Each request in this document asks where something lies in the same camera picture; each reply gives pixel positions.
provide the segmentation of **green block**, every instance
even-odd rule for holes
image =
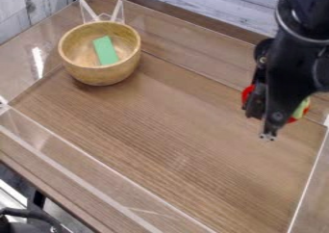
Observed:
[[[101,65],[110,65],[118,62],[118,54],[109,36],[92,41]]]

